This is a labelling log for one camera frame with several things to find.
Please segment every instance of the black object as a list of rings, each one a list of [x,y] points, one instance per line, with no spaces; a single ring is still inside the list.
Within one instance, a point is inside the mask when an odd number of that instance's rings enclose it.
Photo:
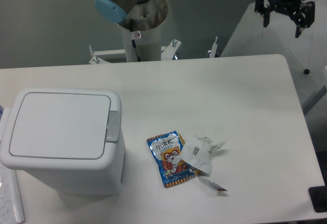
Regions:
[[[317,213],[327,212],[327,187],[311,187],[309,194],[314,210]]]
[[[255,0],[255,12],[264,17],[264,27],[270,22],[270,13],[275,11],[290,17],[296,24],[295,37],[298,38],[304,28],[309,28],[315,21],[315,3],[302,3],[301,0]]]

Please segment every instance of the white table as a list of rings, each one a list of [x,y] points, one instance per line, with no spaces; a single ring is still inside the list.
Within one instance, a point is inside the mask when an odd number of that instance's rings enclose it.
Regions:
[[[0,104],[24,87],[116,91],[123,102],[123,191],[58,194],[18,172],[27,223],[263,223],[325,218],[308,188],[323,185],[281,55],[0,70]],[[165,189],[146,139],[177,130],[227,143],[212,158],[217,194],[196,178]]]

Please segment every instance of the plastic packaging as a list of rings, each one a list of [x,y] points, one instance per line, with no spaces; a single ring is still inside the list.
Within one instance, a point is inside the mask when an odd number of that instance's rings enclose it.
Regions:
[[[158,164],[164,187],[176,186],[198,175],[199,171],[180,157],[185,142],[176,131],[149,138],[147,143]]]
[[[225,142],[220,142],[212,145],[209,137],[195,135],[187,140],[180,156],[185,162],[201,170],[205,175],[210,175],[210,154],[220,149],[224,144]]]

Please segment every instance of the metal bracket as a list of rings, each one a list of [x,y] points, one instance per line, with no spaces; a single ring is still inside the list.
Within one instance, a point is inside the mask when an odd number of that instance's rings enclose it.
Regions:
[[[181,45],[181,41],[172,40],[166,47],[161,47],[161,60],[178,59],[177,50]],[[93,51],[91,45],[89,45],[91,52],[90,64],[110,64],[118,61],[108,62],[104,59],[123,59],[126,57],[125,49],[119,50],[107,50],[107,51]]]

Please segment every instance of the bolt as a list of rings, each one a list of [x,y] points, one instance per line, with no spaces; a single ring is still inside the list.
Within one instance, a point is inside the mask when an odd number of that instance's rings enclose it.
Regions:
[[[91,55],[94,55],[94,52],[93,52],[92,46],[89,45],[88,48],[90,49]]]
[[[136,39],[139,39],[140,37],[141,37],[140,32],[135,32],[135,38],[136,38]]]

